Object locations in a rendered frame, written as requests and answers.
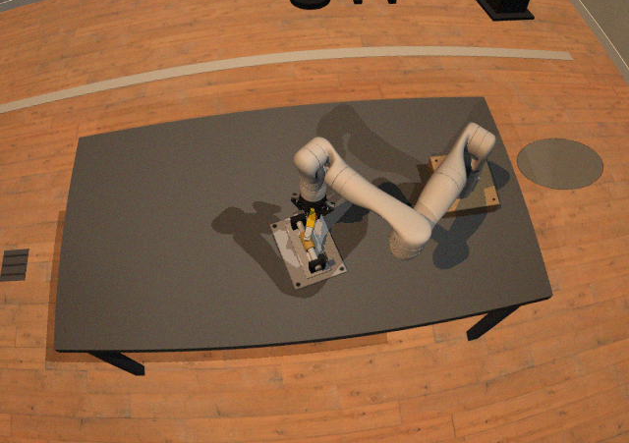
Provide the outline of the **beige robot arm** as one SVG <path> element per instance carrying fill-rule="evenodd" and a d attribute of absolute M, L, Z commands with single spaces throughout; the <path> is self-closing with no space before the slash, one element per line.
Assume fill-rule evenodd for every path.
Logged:
<path fill-rule="evenodd" d="M 430 176 L 414 208 L 362 177 L 326 138 L 310 140 L 296 152 L 294 164 L 301 175 L 302 198 L 311 202 L 323 199 L 328 184 L 347 201 L 386 220 L 392 227 L 388 239 L 391 253 L 408 260 L 423 251 L 432 229 L 454 201 L 474 191 L 495 141 L 494 134 L 469 123 Z M 326 163 L 330 167 L 325 167 Z"/>

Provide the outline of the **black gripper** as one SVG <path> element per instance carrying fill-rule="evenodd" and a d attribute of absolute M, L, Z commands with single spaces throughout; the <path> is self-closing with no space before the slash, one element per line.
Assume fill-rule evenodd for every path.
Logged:
<path fill-rule="evenodd" d="M 328 202 L 326 195 L 323 199 L 315 202 L 307 201 L 302 198 L 301 194 L 293 193 L 291 201 L 299 210 L 305 211 L 305 216 L 309 217 L 311 208 L 314 208 L 315 220 L 320 219 L 320 215 L 325 216 L 334 210 L 335 202 Z M 322 208 L 323 207 L 323 208 Z"/>

